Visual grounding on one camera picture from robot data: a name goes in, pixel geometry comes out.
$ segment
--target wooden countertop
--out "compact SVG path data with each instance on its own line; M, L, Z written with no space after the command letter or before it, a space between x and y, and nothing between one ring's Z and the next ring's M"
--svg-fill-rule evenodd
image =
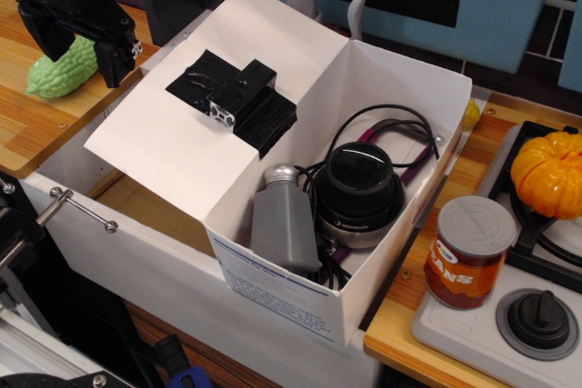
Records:
M437 236L440 209L455 197L475 193L507 130L526 120L559 129L566 124L582 128L581 117L493 94L367 329L364 338L366 353L429 386L507 386L419 343L411 333L411 323L426 293L423 265L428 249Z
M146 13L126 7L144 52L139 64L156 52ZM141 77L130 73L121 86L107 88L97 73L70 95L43 99L27 95L31 65L42 55L17 12L15 0L0 0L0 171L16 178L33 172L96 115Z

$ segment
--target box flap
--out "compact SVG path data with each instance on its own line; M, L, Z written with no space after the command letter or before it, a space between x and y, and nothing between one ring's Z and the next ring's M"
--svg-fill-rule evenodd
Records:
M297 104L347 38L277 0L225 0L109 115L85 147L204 221L258 151L166 91L209 50L242 69L257 59Z

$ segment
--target toy stove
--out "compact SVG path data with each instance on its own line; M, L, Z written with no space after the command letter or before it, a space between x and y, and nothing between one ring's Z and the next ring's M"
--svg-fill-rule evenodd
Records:
M477 192L504 205L518 230L490 300L459 311L427 292L412 326L419 342L524 388L579 387L582 380L582 218L531 214L509 174L521 145L551 131L530 122L510 130Z

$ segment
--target pecans can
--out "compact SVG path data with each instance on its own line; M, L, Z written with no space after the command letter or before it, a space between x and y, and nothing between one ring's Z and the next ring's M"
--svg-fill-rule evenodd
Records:
M442 303L474 309L491 296L507 249L516 236L511 214L486 197L447 203L425 263L428 289Z

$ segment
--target black stove knob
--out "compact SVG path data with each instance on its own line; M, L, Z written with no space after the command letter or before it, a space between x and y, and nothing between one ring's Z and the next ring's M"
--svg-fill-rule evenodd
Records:
M542 350L556 349L570 333L567 313L551 291L523 295L508 309L509 328L525 344Z

